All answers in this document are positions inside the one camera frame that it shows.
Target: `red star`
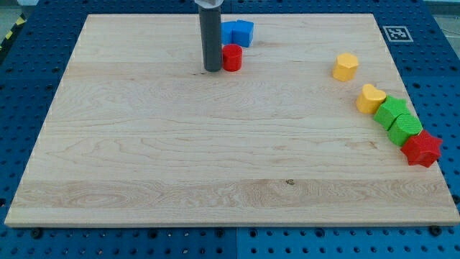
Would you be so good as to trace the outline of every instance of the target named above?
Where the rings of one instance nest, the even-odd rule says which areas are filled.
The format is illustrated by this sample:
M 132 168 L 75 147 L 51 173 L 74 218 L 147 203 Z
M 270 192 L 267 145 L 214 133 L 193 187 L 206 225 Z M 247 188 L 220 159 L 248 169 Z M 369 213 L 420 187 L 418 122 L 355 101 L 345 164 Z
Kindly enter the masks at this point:
M 409 138 L 401 151 L 408 157 L 409 165 L 430 167 L 441 156 L 442 139 L 433 137 L 426 130 Z

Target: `plastic block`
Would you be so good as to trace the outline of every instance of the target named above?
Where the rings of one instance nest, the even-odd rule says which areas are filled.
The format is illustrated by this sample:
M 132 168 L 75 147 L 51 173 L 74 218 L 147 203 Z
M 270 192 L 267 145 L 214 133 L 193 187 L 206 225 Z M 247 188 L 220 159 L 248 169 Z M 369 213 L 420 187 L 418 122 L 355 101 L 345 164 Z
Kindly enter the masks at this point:
M 401 114 L 388 130 L 388 138 L 395 145 L 403 146 L 410 136 L 422 131 L 422 124 L 418 118 L 411 114 Z
M 235 26 L 236 22 L 231 21 L 231 22 L 222 22 L 222 44 L 228 45 L 233 42 L 232 40 L 232 33 L 233 33 L 233 27 Z
M 243 50 L 236 44 L 228 44 L 222 49 L 222 67 L 226 71 L 238 71 L 242 67 Z
M 361 94 L 356 100 L 356 107 L 358 110 L 365 114 L 374 114 L 380 107 L 387 94 L 375 88 L 372 84 L 367 83 L 362 86 Z
M 410 114 L 406 106 L 406 100 L 396 99 L 389 95 L 375 113 L 374 121 L 379 122 L 385 130 L 389 130 L 396 118 L 401 114 Z
M 254 22 L 237 20 L 233 27 L 233 43 L 242 47 L 249 47 L 251 45 L 253 32 Z
M 419 135 L 409 137 L 401 151 L 408 158 L 409 165 L 423 165 L 430 167 L 441 156 L 440 146 L 442 139 L 433 137 L 426 130 Z
M 354 78 L 359 66 L 358 58 L 350 53 L 343 53 L 337 56 L 336 63 L 332 69 L 332 76 L 339 81 L 349 81 Z

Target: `blue pegboard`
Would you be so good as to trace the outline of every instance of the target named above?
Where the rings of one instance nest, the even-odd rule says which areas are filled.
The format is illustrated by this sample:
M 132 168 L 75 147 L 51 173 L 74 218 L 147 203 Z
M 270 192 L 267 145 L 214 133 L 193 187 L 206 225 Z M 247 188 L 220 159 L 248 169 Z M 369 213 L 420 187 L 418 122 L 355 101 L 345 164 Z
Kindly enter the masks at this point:
M 0 222 L 87 14 L 193 14 L 193 0 L 41 0 L 0 67 Z M 439 160 L 460 195 L 460 61 L 421 0 L 225 0 L 223 13 L 373 13 Z M 384 26 L 405 27 L 393 41 Z M 13 230 L 0 258 L 460 258 L 460 227 Z

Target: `blue block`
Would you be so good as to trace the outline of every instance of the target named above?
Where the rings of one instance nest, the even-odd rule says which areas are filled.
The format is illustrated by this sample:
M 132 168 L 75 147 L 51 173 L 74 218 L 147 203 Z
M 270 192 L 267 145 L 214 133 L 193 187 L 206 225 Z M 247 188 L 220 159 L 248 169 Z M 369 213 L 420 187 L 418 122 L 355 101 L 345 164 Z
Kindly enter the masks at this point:
M 236 22 L 231 21 L 231 22 L 222 22 L 222 44 L 227 45 L 232 43 L 232 31 L 233 27 L 235 26 Z
M 242 47 L 249 47 L 251 45 L 253 31 L 254 22 L 237 20 L 233 27 L 233 43 Z

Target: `wooden board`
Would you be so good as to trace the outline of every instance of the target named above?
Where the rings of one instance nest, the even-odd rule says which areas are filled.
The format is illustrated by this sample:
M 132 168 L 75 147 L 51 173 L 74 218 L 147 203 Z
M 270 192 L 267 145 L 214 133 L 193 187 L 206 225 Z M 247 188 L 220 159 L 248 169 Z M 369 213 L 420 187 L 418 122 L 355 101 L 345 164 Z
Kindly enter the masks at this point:
M 408 166 L 355 99 L 406 98 L 371 14 L 255 23 L 240 71 L 203 69 L 196 15 L 90 15 L 11 227 L 456 224 L 437 163 Z M 331 77 L 339 53 L 353 81 Z

